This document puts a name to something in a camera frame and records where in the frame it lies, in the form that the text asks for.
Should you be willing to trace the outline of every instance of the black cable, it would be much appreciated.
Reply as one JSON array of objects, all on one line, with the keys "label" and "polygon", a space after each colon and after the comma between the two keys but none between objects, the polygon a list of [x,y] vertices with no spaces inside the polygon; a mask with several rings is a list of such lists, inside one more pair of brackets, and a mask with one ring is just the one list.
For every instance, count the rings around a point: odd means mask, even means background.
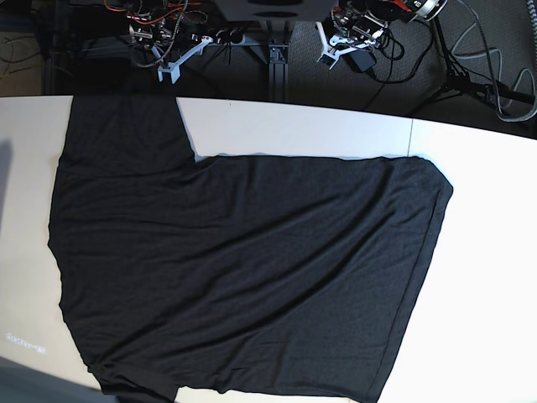
[{"label": "black cable", "polygon": [[35,39],[35,37],[32,36],[32,35],[19,36],[19,37],[17,37],[17,38],[11,38],[11,39],[8,39],[8,40],[6,40],[5,43],[6,43],[6,44],[9,44],[9,43],[11,43],[11,42],[15,42],[15,41],[18,41],[18,40],[20,40],[20,39]]},{"label": "black cable", "polygon": [[201,71],[201,72],[205,71],[205,70],[207,69],[207,67],[209,67],[209,64],[212,63],[218,56],[220,56],[220,55],[224,52],[224,50],[226,50],[226,48],[227,48],[227,47],[226,47],[226,44],[227,44],[227,43],[222,43],[222,44],[220,45],[219,49],[218,49],[215,53],[213,53],[213,54],[211,55],[211,57],[209,58],[209,60],[206,61],[205,64],[200,68],[200,71]]},{"label": "black cable", "polygon": [[[10,59],[13,58],[14,53],[15,53],[15,49],[14,49],[14,47],[13,47],[13,43],[11,43],[11,56],[10,56]],[[10,66],[11,66],[11,63],[7,63],[7,64],[6,64],[6,68],[4,69],[4,71],[3,71],[3,73],[2,73],[1,76],[5,76],[5,75],[6,75],[6,73],[8,72]]]},{"label": "black cable", "polygon": [[229,54],[228,54],[228,57],[227,57],[227,63],[228,63],[228,65],[231,65],[231,63],[232,63],[232,49],[233,49],[231,40],[227,44],[227,47],[229,48]]},{"label": "black cable", "polygon": [[[32,69],[42,69],[42,68],[43,68],[43,66],[41,66],[41,65],[31,65],[30,67],[23,67],[21,69],[9,71],[9,72],[3,74],[2,76],[0,76],[0,80],[3,80],[7,76],[11,76],[12,74],[19,73],[21,71],[32,70]],[[51,68],[53,68],[55,70],[58,70],[58,71],[62,71],[66,75],[68,75],[69,77],[74,78],[73,74],[70,71],[66,70],[66,69],[62,69],[61,67],[57,67],[55,65],[52,65]]]},{"label": "black cable", "polygon": [[[394,33],[391,31],[390,28],[386,29],[386,31],[388,32],[388,34],[384,37],[387,38],[386,44],[381,44],[381,46],[378,47],[378,50],[388,60],[399,61],[403,59],[406,51],[403,44],[396,40],[396,38],[394,37]],[[399,47],[399,54],[397,56],[394,56],[393,58],[386,54],[386,49],[388,48],[390,41],[393,41]]]},{"label": "black cable", "polygon": [[389,59],[389,73],[388,78],[386,81],[380,86],[380,88],[375,92],[375,95],[371,97],[371,99],[366,103],[366,105],[362,108],[362,112],[365,112],[372,104],[375,102],[377,97],[380,95],[380,92],[384,89],[386,84],[388,83],[389,79],[392,77],[392,73],[394,72],[394,55],[395,55],[395,41],[392,42],[392,57]]},{"label": "black cable", "polygon": [[425,58],[425,56],[427,55],[427,53],[430,51],[430,49],[433,47],[433,44],[435,43],[435,36],[433,35],[432,28],[428,24],[422,23],[419,20],[415,20],[415,22],[427,27],[427,29],[429,30],[429,33],[430,33],[430,41],[429,41],[429,44],[427,45],[427,47],[424,49],[424,51],[421,52],[421,54],[418,56],[418,59],[414,63],[414,66],[412,67],[412,70],[410,71],[410,73],[405,78],[403,78],[401,80],[392,80],[392,81],[390,81],[389,79],[387,79],[387,80],[379,80],[378,78],[375,78],[374,76],[372,76],[371,78],[373,80],[375,80],[376,82],[378,82],[380,84],[403,84],[405,82],[408,82],[408,81],[412,80],[415,77],[416,72],[418,71],[418,69],[421,66],[421,63],[423,62],[423,59]]},{"label": "black cable", "polygon": [[[445,59],[444,55],[442,54],[442,52],[439,51],[438,49],[438,45],[435,41],[435,48],[436,48],[436,52],[438,53],[438,55],[442,58],[442,59]],[[468,67],[466,67],[465,65],[461,64],[461,62],[451,53],[450,50],[448,50],[448,55],[450,57],[450,60],[451,62],[454,64],[454,65],[458,65],[459,67],[461,67],[461,69],[464,71],[464,72],[469,72],[469,73],[472,73],[472,74],[475,74],[476,76],[480,76],[482,78],[484,78],[485,80],[487,81],[492,81],[490,79],[490,77],[487,77],[485,76],[484,74],[481,74],[481,73],[478,73],[477,71],[474,71]]]},{"label": "black cable", "polygon": [[230,43],[231,43],[231,40],[230,40],[229,42],[226,43],[226,46],[225,46],[226,49],[224,50],[224,60],[225,60],[226,58],[228,58],[228,60],[229,60],[229,46],[230,46]]},{"label": "black cable", "polygon": [[209,79],[204,74],[201,74],[198,70],[192,69],[191,67],[187,65],[181,65],[181,69],[185,69],[189,73],[191,73],[194,76],[197,76],[198,78],[201,78],[204,82],[206,82],[215,92],[215,95],[222,98],[227,99],[226,95],[222,92],[220,87],[211,79]]},{"label": "black cable", "polygon": [[446,100],[448,100],[448,99],[457,98],[457,97],[460,97],[460,96],[462,96],[461,93],[459,93],[459,94],[455,94],[455,95],[450,95],[450,96],[448,96],[448,97],[443,97],[443,98],[440,98],[440,99],[435,99],[434,101],[428,102],[428,103],[426,103],[425,105],[423,105],[423,107],[420,109],[420,111],[423,110],[423,109],[425,109],[425,108],[428,107],[429,105],[432,105],[433,103],[446,101]]},{"label": "black cable", "polygon": [[468,12],[472,15],[472,17],[474,19],[474,22],[476,23],[477,29],[479,30],[479,34],[481,36],[481,41],[483,43],[483,46],[485,48],[485,54],[487,56],[488,71],[490,73],[490,76],[491,76],[491,79],[492,79],[492,82],[493,82],[494,96],[496,98],[495,103],[494,103],[494,109],[496,110],[496,114],[498,115],[500,120],[502,120],[504,122],[509,122],[509,123],[520,123],[520,122],[523,122],[525,120],[529,120],[530,118],[535,116],[535,114],[537,113],[537,98],[535,99],[535,102],[534,102],[534,105],[533,105],[532,109],[528,113],[526,113],[524,116],[512,118],[512,117],[507,117],[505,114],[502,113],[502,106],[501,106],[501,103],[500,103],[500,94],[499,94],[499,89],[498,89],[498,82],[496,81],[496,76],[494,75],[493,59],[492,59],[492,57],[490,55],[490,49],[488,48],[487,37],[485,36],[485,32],[483,31],[483,27],[481,25],[481,22],[479,21],[479,17],[477,16],[477,14],[474,11],[474,9],[471,8],[465,2],[465,0],[457,0],[457,1],[460,4],[462,4],[468,10]]},{"label": "black cable", "polygon": [[[439,52],[439,55],[441,55],[441,57],[444,59],[444,55],[442,55],[441,52]],[[448,61],[451,62],[451,68],[455,70],[457,74],[464,75],[464,76],[468,74],[466,68],[461,63],[459,63],[459,61],[455,59],[451,55],[451,53],[447,54],[447,58],[448,58]]]},{"label": "black cable", "polygon": [[12,64],[14,64],[14,63],[22,63],[23,61],[30,60],[30,59],[34,58],[35,56],[39,56],[39,55],[41,55],[40,51],[34,53],[33,55],[26,56],[26,57],[23,57],[22,59],[16,59],[16,60],[13,60],[13,59],[7,60],[7,59],[4,59],[2,56],[0,56],[0,60],[3,61],[4,63],[12,63]]}]

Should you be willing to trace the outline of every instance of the gray carpet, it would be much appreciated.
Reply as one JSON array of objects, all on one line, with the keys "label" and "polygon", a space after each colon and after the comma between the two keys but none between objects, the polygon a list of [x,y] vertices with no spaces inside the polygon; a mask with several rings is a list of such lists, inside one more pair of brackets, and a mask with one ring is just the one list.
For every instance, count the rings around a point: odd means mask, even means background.
[{"label": "gray carpet", "polygon": [[[503,52],[502,80],[508,86],[512,86],[520,70],[532,67],[534,63],[531,25],[525,2],[523,0],[512,2],[468,0],[468,2],[480,16],[488,45],[498,47]],[[448,47],[451,47],[460,33],[472,23],[472,16],[456,0],[448,2],[440,19]],[[416,23],[397,22],[392,25],[392,30],[406,49],[405,57],[394,63],[392,79],[399,79],[405,77],[411,70],[414,61],[427,45],[429,33],[425,27]],[[338,62],[332,71],[329,71],[325,65],[315,62],[320,49],[321,43],[314,24],[298,24],[289,57],[290,101],[304,105],[361,110],[380,84],[366,75],[354,73],[344,61]],[[479,33],[474,29],[467,36],[459,52],[475,52],[482,49]],[[378,55],[377,59],[376,74],[379,78],[385,79],[388,76],[389,62],[381,55]],[[493,62],[496,67],[497,59],[494,56]],[[463,65],[488,76],[484,58],[466,60]],[[472,77],[476,82],[485,82],[481,77],[474,75]],[[404,116],[420,100],[434,92],[443,81],[444,68],[440,57],[433,49],[425,57],[412,81],[386,86],[368,111]],[[530,89],[529,79],[524,79],[520,91],[530,92]],[[521,112],[516,105],[510,110],[513,113]],[[431,105],[416,117],[527,137],[534,135],[530,124],[522,126],[503,123],[496,118],[493,110],[469,97],[457,97]]]}]

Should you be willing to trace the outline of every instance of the gray cable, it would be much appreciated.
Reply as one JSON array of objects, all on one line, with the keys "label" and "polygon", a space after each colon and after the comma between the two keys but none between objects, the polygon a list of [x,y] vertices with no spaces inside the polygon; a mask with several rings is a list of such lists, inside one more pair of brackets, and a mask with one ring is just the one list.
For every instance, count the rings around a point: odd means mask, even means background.
[{"label": "gray cable", "polygon": [[[10,42],[11,44],[11,57],[9,59],[12,59],[15,54],[15,48],[13,47],[13,42]],[[4,69],[1,76],[5,76],[8,73],[9,67],[11,67],[11,63],[6,63],[6,68]]]},{"label": "gray cable", "polygon": [[[481,59],[483,57],[487,56],[487,52],[485,50],[473,52],[473,53],[467,53],[467,54],[457,54],[456,50],[459,47],[459,45],[462,43],[462,41],[470,34],[470,32],[477,27],[476,23],[473,23],[470,25],[462,34],[459,36],[459,39],[456,40],[455,44],[451,47],[451,53],[453,56],[455,56],[457,59],[460,60],[475,60],[475,59]],[[490,48],[489,49],[490,54],[498,55],[498,81],[502,81],[502,75],[503,75],[503,55],[502,51],[498,48]],[[516,82],[511,87],[511,91],[517,91],[519,89],[520,83],[524,79],[524,75],[527,74],[529,76],[529,79],[531,80],[531,92],[532,95],[535,96],[535,76],[534,73],[528,69],[525,68],[520,71],[519,76],[517,77]],[[510,107],[513,103],[513,100],[510,99],[506,103],[502,105],[502,108]]]},{"label": "gray cable", "polygon": [[2,41],[0,41],[0,47],[5,46],[7,44],[14,44],[17,42],[20,42],[21,44],[29,45],[25,39],[35,39],[33,36],[21,36],[20,38],[14,38],[14,39],[8,39],[3,38]]},{"label": "gray cable", "polygon": [[188,0],[185,0],[185,3],[183,5],[183,9],[181,10],[181,15],[177,18],[177,23],[175,23],[174,33],[171,35],[171,39],[169,41],[168,49],[155,61],[152,61],[151,63],[148,63],[147,65],[143,65],[141,63],[138,63],[136,60],[134,60],[134,64],[137,67],[141,67],[143,69],[148,69],[150,67],[156,66],[158,63],[160,63],[162,60],[166,58],[167,55],[171,52],[171,49],[174,47],[175,37],[177,36],[177,33],[179,32],[179,25],[181,22],[181,19],[183,18],[183,14],[185,13],[186,6],[188,6]]},{"label": "gray cable", "polygon": [[[460,4],[462,4],[468,12],[473,16],[473,19],[476,23],[477,28],[479,29],[479,34],[481,35],[481,40],[483,42],[483,46],[485,47],[486,57],[487,57],[487,63],[488,63],[488,70],[490,72],[491,79],[493,81],[493,87],[494,87],[494,93],[496,95],[496,114],[498,117],[503,120],[504,122],[524,122],[526,120],[530,120],[535,115],[537,115],[537,97],[534,100],[534,105],[531,108],[531,110],[526,113],[523,116],[519,117],[507,117],[502,114],[502,105],[500,102],[500,96],[499,96],[499,90],[498,90],[498,83],[496,82],[496,78],[494,76],[494,69],[493,69],[493,62],[490,56],[490,49],[488,48],[487,44],[487,38],[485,37],[485,33],[483,32],[483,28],[481,26],[481,23],[479,22],[479,17],[477,16],[477,13],[471,8],[464,0],[457,0]],[[537,67],[537,12],[535,11],[535,4],[534,0],[526,0],[526,4],[528,6],[529,11],[529,17],[531,19],[531,26],[534,31],[534,47],[535,47],[535,66]]]}]

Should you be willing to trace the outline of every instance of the red wire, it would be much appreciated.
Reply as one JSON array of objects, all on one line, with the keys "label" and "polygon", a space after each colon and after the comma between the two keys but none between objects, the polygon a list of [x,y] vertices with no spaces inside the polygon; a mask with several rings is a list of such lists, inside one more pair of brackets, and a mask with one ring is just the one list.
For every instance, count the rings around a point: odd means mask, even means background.
[{"label": "red wire", "polygon": [[[201,3],[188,3],[190,6],[199,6]],[[180,3],[176,3],[176,4],[173,4],[173,3],[168,3],[168,7],[178,7],[178,6],[181,6],[182,4]]]},{"label": "red wire", "polygon": [[410,8],[404,3],[404,0],[394,0],[394,4],[404,11],[410,11]]},{"label": "red wire", "polygon": [[178,12],[178,11],[181,10],[182,8],[183,8],[183,6],[174,8],[173,10],[169,10],[165,15],[160,16],[160,17],[155,18],[155,19],[150,19],[149,21],[139,21],[137,18],[133,18],[133,20],[136,21],[136,22],[137,22],[138,24],[140,24],[140,25],[150,25],[150,24],[157,23],[158,21],[160,21],[160,20],[163,19],[163,18],[168,17],[170,14],[173,14],[173,13]]},{"label": "red wire", "polygon": [[123,11],[127,11],[125,8],[113,8],[113,7],[110,7],[107,4],[107,0],[102,0],[102,1],[104,2],[104,7],[106,7],[107,10],[113,11],[115,13],[122,13]]}]

